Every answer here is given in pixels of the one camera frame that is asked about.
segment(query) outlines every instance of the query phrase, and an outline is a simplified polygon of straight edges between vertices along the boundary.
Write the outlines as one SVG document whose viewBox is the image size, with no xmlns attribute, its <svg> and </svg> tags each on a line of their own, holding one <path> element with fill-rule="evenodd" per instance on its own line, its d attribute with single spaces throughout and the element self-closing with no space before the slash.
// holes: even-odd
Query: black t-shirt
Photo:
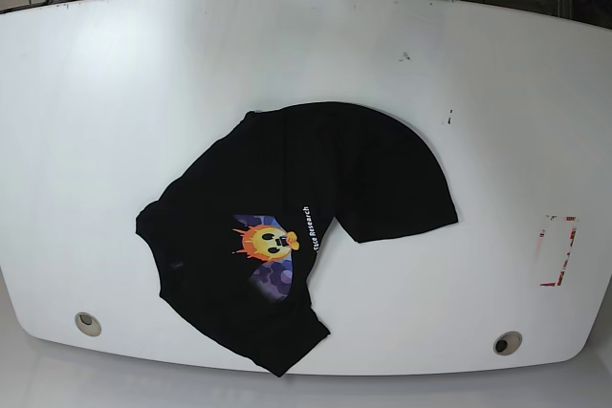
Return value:
<svg viewBox="0 0 612 408">
<path fill-rule="evenodd" d="M 425 143 L 366 107 L 249 112 L 137 219 L 160 296 L 217 343 L 282 376 L 329 334 L 306 280 L 336 217 L 359 242 L 457 222 Z"/>
</svg>

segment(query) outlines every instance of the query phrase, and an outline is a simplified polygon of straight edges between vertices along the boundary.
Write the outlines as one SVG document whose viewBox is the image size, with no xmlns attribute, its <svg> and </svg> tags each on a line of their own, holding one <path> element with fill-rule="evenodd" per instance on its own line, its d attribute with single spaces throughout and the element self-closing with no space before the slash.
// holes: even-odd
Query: orange cartoon face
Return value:
<svg viewBox="0 0 612 408">
<path fill-rule="evenodd" d="M 285 258 L 292 250 L 299 249 L 297 235 L 276 226 L 257 225 L 250 226 L 247 231 L 234 231 L 242 235 L 242 249 L 237 253 L 247 253 L 249 258 L 270 262 Z"/>
</svg>

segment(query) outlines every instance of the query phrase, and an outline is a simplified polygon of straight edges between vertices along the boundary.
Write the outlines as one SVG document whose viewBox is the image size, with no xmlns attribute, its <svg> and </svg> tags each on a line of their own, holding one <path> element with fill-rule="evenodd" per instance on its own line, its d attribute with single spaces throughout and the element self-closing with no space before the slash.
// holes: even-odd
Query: purple background print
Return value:
<svg viewBox="0 0 612 408">
<path fill-rule="evenodd" d="M 244 226 L 271 225 L 285 229 L 276 218 L 269 215 L 234 215 L 234 218 Z M 285 257 L 259 266 L 251 275 L 251 282 L 266 298 L 281 301 L 287 298 L 294 276 L 294 264 L 291 252 Z"/>
</svg>

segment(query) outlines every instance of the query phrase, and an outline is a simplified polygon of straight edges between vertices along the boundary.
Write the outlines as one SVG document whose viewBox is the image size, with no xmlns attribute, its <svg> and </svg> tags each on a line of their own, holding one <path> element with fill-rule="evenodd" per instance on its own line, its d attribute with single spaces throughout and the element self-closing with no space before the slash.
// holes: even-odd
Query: white table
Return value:
<svg viewBox="0 0 612 408">
<path fill-rule="evenodd" d="M 332 335 L 292 372 L 463 372 L 582 348 L 612 273 L 612 32 L 436 0 L 96 0 L 2 16 L 0 36 L 0 266 L 29 334 L 258 370 L 157 296 L 134 219 L 245 112 L 342 100 L 426 139 L 460 224 L 361 246 L 330 228 L 310 285 Z M 579 219 L 557 287 L 540 285 L 564 250 L 536 252 L 546 215 Z M 495 354 L 509 331 L 521 348 Z"/>
</svg>

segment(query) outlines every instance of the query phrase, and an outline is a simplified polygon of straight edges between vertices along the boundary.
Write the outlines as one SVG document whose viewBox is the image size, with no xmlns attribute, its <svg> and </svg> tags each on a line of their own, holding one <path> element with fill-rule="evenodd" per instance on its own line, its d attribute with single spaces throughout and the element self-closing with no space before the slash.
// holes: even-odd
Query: round hole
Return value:
<svg viewBox="0 0 612 408">
<path fill-rule="evenodd" d="M 523 337 L 519 332 L 504 333 L 495 340 L 493 350 L 497 355 L 514 354 L 522 342 Z"/>
<path fill-rule="evenodd" d="M 79 312 L 75 316 L 76 327 L 88 336 L 98 336 L 102 333 L 102 327 L 98 320 L 87 312 Z"/>
</svg>

